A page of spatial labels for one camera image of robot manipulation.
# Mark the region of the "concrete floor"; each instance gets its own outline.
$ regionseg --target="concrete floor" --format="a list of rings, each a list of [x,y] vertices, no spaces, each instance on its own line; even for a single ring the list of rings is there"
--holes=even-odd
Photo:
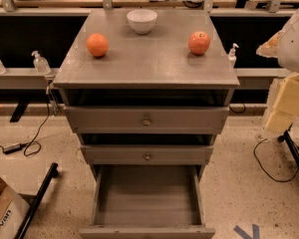
[[[19,122],[9,123],[14,108],[0,105],[2,145],[31,140],[47,114],[44,106],[30,105]],[[259,226],[262,239],[299,239],[299,172],[291,182],[274,182],[253,156],[257,142],[268,137],[262,130],[263,112],[264,107],[250,105],[243,114],[230,113],[216,139],[200,181],[205,223],[216,231],[213,239],[247,238],[234,231],[236,226],[256,238],[252,224]],[[299,143],[299,118],[291,135]],[[276,136],[269,134],[257,154],[272,176],[290,178],[296,166]],[[90,223],[96,183],[77,136],[60,111],[49,117],[37,139],[42,149],[31,157],[23,151],[5,155],[0,149],[0,176],[19,193],[36,194],[51,163],[59,164],[60,176],[52,180],[25,238],[81,238],[78,231]]]

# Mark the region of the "orange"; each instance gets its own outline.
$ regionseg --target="orange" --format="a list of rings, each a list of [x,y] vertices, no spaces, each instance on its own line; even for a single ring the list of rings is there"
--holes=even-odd
[[[109,50],[107,38],[99,33],[92,34],[87,39],[87,49],[94,57],[103,57]]]
[[[210,44],[209,35],[202,31],[192,33],[188,39],[188,48],[194,55],[204,54]]]

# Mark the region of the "bowl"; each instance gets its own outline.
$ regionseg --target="bowl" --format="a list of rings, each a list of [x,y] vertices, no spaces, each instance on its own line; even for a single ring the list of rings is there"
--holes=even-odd
[[[132,29],[138,34],[143,35],[150,32],[157,19],[157,12],[148,9],[133,10],[127,15]]]

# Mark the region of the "power adapter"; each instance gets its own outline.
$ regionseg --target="power adapter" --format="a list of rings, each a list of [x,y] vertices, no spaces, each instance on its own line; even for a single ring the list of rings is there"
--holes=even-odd
[[[12,144],[12,145],[3,147],[3,153],[5,153],[5,154],[10,154],[10,153],[19,151],[19,150],[21,150],[22,148],[23,148],[23,144],[21,144],[20,142],[19,142],[19,143],[14,143],[14,144]]]

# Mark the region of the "drawer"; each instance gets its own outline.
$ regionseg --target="drawer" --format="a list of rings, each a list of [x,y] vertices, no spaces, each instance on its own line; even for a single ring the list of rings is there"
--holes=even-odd
[[[99,108],[66,107],[78,133],[210,133],[219,134],[228,108]]]
[[[199,145],[81,145],[88,164],[208,164],[212,147]]]
[[[191,165],[106,165],[98,172],[84,239],[209,239]]]

